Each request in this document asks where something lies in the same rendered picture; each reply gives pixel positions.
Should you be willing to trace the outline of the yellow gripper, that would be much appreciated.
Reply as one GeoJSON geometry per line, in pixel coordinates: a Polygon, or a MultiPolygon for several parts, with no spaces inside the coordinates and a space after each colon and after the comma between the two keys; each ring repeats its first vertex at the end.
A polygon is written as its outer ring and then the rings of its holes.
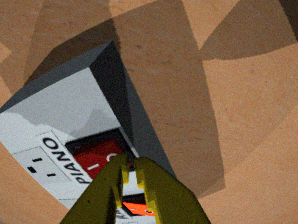
{"type": "MultiPolygon", "coordinates": [[[[195,194],[147,157],[134,159],[137,186],[144,189],[156,224],[211,224],[195,194]],[[156,205],[155,205],[156,204],[156,205]]],[[[122,207],[123,184],[129,183],[129,154],[112,157],[59,224],[115,224],[122,207]]]]}

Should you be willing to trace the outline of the grey power strip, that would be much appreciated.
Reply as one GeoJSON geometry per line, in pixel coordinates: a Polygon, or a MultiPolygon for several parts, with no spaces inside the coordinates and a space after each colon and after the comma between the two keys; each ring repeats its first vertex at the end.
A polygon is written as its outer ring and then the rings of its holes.
{"type": "Polygon", "coordinates": [[[135,158],[176,177],[113,40],[20,88],[0,108],[0,142],[68,209],[112,157],[129,154],[115,224],[156,224],[135,158]]]}

